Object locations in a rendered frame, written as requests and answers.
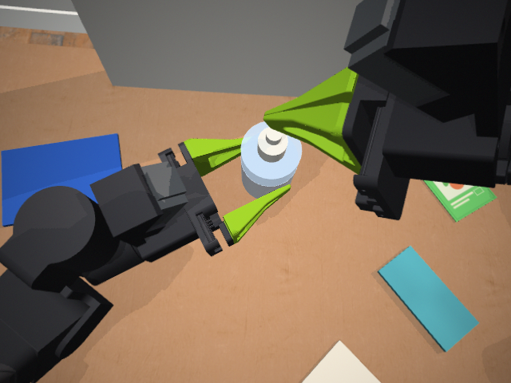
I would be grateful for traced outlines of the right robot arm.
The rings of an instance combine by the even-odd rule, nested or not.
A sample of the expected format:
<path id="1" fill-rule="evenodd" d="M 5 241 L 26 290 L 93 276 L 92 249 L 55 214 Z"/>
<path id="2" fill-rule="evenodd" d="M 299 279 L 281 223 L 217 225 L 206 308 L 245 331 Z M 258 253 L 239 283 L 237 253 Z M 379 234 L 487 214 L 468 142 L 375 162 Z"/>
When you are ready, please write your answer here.
<path id="1" fill-rule="evenodd" d="M 344 50 L 396 96 L 382 147 L 395 177 L 495 188 L 511 0 L 363 0 Z"/>

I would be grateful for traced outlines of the blue flat rectangular panel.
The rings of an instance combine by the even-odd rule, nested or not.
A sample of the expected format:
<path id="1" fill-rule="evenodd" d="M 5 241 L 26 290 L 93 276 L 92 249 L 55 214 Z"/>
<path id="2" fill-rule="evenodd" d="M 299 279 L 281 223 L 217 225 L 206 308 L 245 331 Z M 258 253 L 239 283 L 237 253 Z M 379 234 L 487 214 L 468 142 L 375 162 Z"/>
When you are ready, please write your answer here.
<path id="1" fill-rule="evenodd" d="M 4 227 L 13 226 L 22 204 L 44 188 L 75 188 L 97 203 L 89 185 L 122 170 L 117 133 L 1 152 Z"/>

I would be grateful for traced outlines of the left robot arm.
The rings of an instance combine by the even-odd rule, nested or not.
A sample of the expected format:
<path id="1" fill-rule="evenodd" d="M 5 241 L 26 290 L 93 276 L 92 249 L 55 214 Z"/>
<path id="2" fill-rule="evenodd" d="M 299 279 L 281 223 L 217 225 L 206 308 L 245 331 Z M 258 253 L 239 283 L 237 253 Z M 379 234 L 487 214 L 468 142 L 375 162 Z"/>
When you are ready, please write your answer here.
<path id="1" fill-rule="evenodd" d="M 0 383 L 36 383 L 111 310 L 80 277 L 98 286 L 199 239 L 184 209 L 187 190 L 168 161 L 133 164 L 89 186 L 98 204 L 66 186 L 34 193 L 0 247 L 7 268 L 0 276 Z"/>

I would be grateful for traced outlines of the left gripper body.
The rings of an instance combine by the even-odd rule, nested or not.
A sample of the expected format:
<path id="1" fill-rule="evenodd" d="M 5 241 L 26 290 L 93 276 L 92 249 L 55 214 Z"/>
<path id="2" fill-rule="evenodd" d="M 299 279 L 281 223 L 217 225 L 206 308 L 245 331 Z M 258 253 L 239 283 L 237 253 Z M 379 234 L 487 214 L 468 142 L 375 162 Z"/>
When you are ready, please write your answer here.
<path id="1" fill-rule="evenodd" d="M 187 190 L 184 194 L 188 202 L 184 205 L 184 209 L 186 210 L 188 217 L 190 218 L 192 225 L 204 246 L 204 249 L 212 257 L 213 255 L 223 251 L 218 240 L 213 234 L 214 231 L 218 229 L 222 230 L 221 232 L 223 236 L 225 236 L 224 238 L 229 247 L 232 246 L 234 242 L 224 221 L 222 222 L 217 213 L 218 210 L 216 205 L 201 179 L 185 143 L 181 142 L 178 146 L 186 161 L 186 164 L 182 166 L 180 166 L 178 161 L 176 162 L 174 157 L 175 155 L 171 148 L 157 154 L 160 157 L 161 162 L 168 161 L 171 167 L 175 166 Z"/>

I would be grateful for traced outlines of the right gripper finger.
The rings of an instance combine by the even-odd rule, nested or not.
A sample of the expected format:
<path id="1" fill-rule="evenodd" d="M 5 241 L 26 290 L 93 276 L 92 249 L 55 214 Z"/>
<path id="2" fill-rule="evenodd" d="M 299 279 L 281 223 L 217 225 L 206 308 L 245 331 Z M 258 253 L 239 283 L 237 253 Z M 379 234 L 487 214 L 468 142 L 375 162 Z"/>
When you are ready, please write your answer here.
<path id="1" fill-rule="evenodd" d="M 267 110 L 264 116 L 272 113 L 305 109 L 340 102 L 351 103 L 358 80 L 358 74 L 347 67 L 304 93 L 302 96 L 273 109 Z"/>
<path id="2" fill-rule="evenodd" d="M 336 103 L 272 113 L 265 115 L 263 121 L 271 129 L 312 145 L 359 175 L 361 165 L 347 146 L 342 134 L 349 104 Z"/>

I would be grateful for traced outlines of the teal flat rectangular panel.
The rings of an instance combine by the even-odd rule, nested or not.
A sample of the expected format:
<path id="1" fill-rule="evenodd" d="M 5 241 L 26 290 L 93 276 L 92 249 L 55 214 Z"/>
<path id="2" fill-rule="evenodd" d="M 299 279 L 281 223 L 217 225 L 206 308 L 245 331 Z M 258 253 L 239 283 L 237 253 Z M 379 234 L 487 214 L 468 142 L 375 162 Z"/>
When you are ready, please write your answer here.
<path id="1" fill-rule="evenodd" d="M 377 272 L 444 352 L 479 323 L 412 246 Z"/>

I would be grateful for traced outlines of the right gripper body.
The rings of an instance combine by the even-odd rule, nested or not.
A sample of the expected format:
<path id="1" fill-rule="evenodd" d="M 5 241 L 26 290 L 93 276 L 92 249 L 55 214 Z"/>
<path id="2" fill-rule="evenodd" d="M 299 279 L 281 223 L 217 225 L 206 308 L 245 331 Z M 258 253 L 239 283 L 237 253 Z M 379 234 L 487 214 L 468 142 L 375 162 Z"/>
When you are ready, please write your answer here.
<path id="1" fill-rule="evenodd" d="M 396 96 L 358 76 L 343 123 L 343 139 L 361 165 L 353 177 L 358 190 L 355 204 L 378 217 L 400 220 L 410 179 L 395 177 L 382 147 Z M 507 159 L 511 120 L 504 120 L 498 159 Z"/>

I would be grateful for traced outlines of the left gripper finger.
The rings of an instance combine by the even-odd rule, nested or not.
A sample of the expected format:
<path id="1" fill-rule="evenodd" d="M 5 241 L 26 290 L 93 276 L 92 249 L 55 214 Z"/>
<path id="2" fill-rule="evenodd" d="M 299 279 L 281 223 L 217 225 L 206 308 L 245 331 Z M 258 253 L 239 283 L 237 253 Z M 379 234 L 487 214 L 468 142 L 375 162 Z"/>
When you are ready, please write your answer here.
<path id="1" fill-rule="evenodd" d="M 224 223 L 234 244 L 238 243 L 256 220 L 290 189 L 291 185 L 288 184 L 224 215 Z"/>
<path id="2" fill-rule="evenodd" d="M 202 177 L 241 156 L 242 140 L 243 138 L 233 140 L 188 139 L 184 143 L 200 177 Z"/>

